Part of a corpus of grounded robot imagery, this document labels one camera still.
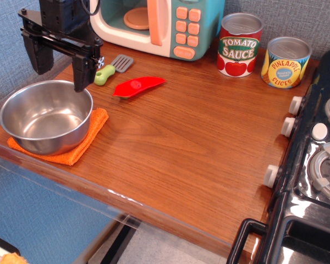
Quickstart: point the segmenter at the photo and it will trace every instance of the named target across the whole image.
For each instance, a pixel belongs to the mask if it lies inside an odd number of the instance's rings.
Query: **black stove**
[[[249,233],[261,236],[253,263],[330,264],[330,51],[304,97],[294,97],[282,134],[281,166],[268,167],[268,223],[242,222],[227,263],[238,263]]]

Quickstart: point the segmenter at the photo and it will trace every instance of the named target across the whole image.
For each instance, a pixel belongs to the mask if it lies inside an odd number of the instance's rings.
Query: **white knob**
[[[324,138],[326,138],[328,134],[328,128],[323,123],[317,123],[312,128],[312,138],[314,138],[316,141],[321,141]]]
[[[281,134],[289,138],[295,121],[296,119],[294,117],[286,117],[281,129]]]
[[[278,171],[279,171],[279,167],[274,165],[268,166],[264,176],[265,186],[268,186],[269,188],[273,188]]]
[[[301,106],[303,97],[300,96],[294,96],[292,98],[291,104],[290,104],[290,109],[289,113],[293,114],[294,116],[297,116],[299,107]]]

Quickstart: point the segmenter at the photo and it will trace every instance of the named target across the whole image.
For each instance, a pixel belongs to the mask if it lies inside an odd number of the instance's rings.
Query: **microwave button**
[[[182,33],[176,34],[176,43],[186,44],[186,41],[187,41],[187,36],[185,34]]]
[[[197,23],[189,23],[188,25],[188,33],[192,35],[198,35],[199,34],[199,28],[200,25]]]
[[[199,38],[197,36],[189,36],[187,40],[188,46],[197,47],[199,44]]]
[[[185,7],[178,7],[176,9],[176,17],[178,19],[186,19],[188,14],[188,9]]]
[[[174,54],[182,59],[193,59],[196,52],[192,48],[177,46],[174,49]]]
[[[191,9],[189,10],[189,20],[193,22],[198,22],[200,20],[201,11],[199,9]]]
[[[186,32],[187,23],[185,21],[176,21],[176,30],[179,32]]]

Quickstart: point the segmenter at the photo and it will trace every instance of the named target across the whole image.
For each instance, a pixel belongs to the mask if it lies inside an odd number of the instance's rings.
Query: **wood table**
[[[269,164],[279,165],[288,145],[281,135],[293,96],[303,96],[318,61],[293,89],[275,89],[254,72],[232,78],[217,70],[217,41],[195,62],[164,58],[104,43],[106,64],[134,58],[125,73],[87,89],[109,120],[73,166],[40,161],[7,147],[0,156],[116,207],[181,238],[227,256],[245,218],[267,222]],[[116,85],[142,76],[166,82],[127,100]],[[72,67],[56,79],[73,81]],[[253,252],[254,239],[245,251]]]

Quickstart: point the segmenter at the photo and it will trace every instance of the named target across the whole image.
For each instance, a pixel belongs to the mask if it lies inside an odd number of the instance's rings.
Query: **spatula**
[[[133,63],[133,58],[126,55],[118,55],[111,64],[106,65],[103,69],[97,71],[94,78],[96,85],[104,85],[107,79],[115,73],[124,73]]]

